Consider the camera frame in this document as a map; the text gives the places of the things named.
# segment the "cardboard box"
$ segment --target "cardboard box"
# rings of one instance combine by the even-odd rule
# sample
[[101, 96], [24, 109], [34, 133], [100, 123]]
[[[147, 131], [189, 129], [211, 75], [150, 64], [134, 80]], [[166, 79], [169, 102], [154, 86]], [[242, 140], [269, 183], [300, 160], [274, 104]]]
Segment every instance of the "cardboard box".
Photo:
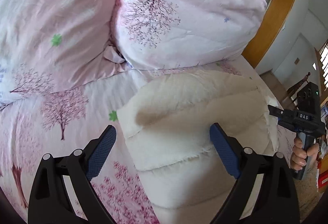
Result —
[[319, 192], [324, 193], [326, 191], [327, 187], [328, 187], [328, 184], [325, 185], [324, 187], [319, 188]]
[[328, 155], [326, 155], [322, 160], [319, 161], [318, 168], [320, 174], [328, 171]]
[[319, 175], [319, 180], [318, 180], [318, 186], [319, 188], [322, 188], [324, 186], [328, 185], [328, 171], [322, 173]]

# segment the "tree print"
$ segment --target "tree print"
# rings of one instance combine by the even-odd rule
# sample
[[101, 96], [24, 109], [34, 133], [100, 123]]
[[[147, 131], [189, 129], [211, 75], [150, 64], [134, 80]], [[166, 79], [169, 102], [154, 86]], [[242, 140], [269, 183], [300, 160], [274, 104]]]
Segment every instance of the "tree print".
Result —
[[15, 88], [10, 93], [18, 93], [24, 98], [34, 94], [47, 94], [54, 87], [51, 83], [51, 75], [39, 74], [34, 69], [26, 69], [23, 64], [14, 73], [14, 77]]
[[180, 23], [175, 17], [177, 5], [165, 0], [130, 0], [126, 3], [123, 15], [124, 25], [128, 29], [130, 40], [143, 46], [156, 47], [160, 35], [171, 30], [172, 23]]
[[[138, 175], [129, 175], [128, 168], [114, 162], [115, 178], [104, 177], [99, 184], [91, 181], [99, 199], [117, 224], [159, 224]], [[84, 219], [82, 209], [76, 214]]]
[[61, 140], [64, 140], [66, 125], [73, 119], [85, 117], [86, 103], [88, 99], [80, 87], [46, 95], [41, 108], [44, 118], [43, 127], [50, 130], [58, 124], [61, 128]]
[[223, 69], [223, 71], [226, 72], [226, 73], [231, 73], [231, 74], [234, 74], [234, 75], [241, 76], [241, 73], [234, 66], [230, 65], [228, 63], [228, 61], [226, 61], [226, 60], [217, 62], [216, 65], [218, 67], [221, 67]]
[[157, 69], [151, 71], [150, 73], [152, 73], [155, 77], [160, 77], [162, 75], [191, 72], [193, 70], [195, 70], [194, 67], [185, 67], [185, 68], [172, 68], [172, 69]]
[[290, 167], [290, 159], [293, 153], [293, 146], [294, 146], [294, 133], [287, 130], [286, 128], [277, 125], [278, 131], [278, 142], [279, 148], [278, 151], [284, 154], [284, 157], [287, 161], [288, 166]]
[[42, 158], [42, 144], [36, 135], [32, 133], [33, 117], [28, 117], [27, 114], [19, 111], [15, 123], [15, 130], [12, 132], [11, 137], [12, 149], [11, 151], [6, 149], [5, 152], [11, 155], [11, 159], [7, 159], [7, 162], [11, 162], [11, 172], [21, 206], [27, 208], [28, 203], [22, 188], [22, 173], [35, 175]]

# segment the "screw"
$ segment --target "screw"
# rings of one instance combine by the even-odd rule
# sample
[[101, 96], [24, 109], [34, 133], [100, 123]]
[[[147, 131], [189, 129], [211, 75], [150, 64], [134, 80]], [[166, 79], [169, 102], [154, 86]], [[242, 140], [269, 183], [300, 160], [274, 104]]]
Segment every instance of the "screw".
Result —
[[76, 149], [73, 153], [75, 156], [79, 156], [82, 154], [82, 150], [81, 149]]
[[48, 160], [50, 158], [50, 154], [45, 154], [44, 156], [43, 156], [43, 159], [44, 160]]
[[252, 149], [252, 148], [249, 148], [249, 147], [246, 147], [246, 148], [244, 149], [244, 152], [245, 152], [246, 154], [250, 155], [251, 153], [253, 153], [253, 149]]

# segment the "floral bedding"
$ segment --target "floral bedding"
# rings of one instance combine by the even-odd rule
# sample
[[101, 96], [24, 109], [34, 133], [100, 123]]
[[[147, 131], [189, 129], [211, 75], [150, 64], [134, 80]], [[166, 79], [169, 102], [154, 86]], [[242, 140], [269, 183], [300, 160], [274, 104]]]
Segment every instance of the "floral bedding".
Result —
[[109, 40], [115, 2], [0, 0], [0, 106], [129, 69]]
[[136, 69], [237, 58], [255, 36], [265, 0], [118, 0], [113, 39]]
[[[100, 136], [107, 125], [117, 140], [99, 176], [91, 181], [97, 195], [118, 224], [158, 223], [125, 145], [116, 111], [147, 82], [164, 74], [211, 69], [250, 77], [272, 95], [243, 57], [204, 66], [163, 70], [131, 70], [73, 90], [18, 100], [0, 111], [0, 187], [15, 210], [27, 220], [28, 200], [42, 155], [69, 155]], [[280, 129], [279, 146], [294, 135]], [[289, 159], [288, 150], [280, 149]], [[75, 212], [84, 216], [72, 185], [65, 178]]]

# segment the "green flower print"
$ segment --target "green flower print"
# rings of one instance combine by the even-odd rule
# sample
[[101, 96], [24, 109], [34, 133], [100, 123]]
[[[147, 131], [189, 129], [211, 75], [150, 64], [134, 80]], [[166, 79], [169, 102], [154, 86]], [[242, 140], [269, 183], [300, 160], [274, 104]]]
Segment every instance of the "green flower print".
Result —
[[57, 47], [61, 44], [62, 41], [63, 41], [62, 36], [60, 34], [55, 34], [51, 40], [52, 46]]
[[109, 113], [109, 120], [110, 121], [118, 120], [116, 111], [113, 110], [111, 113]]

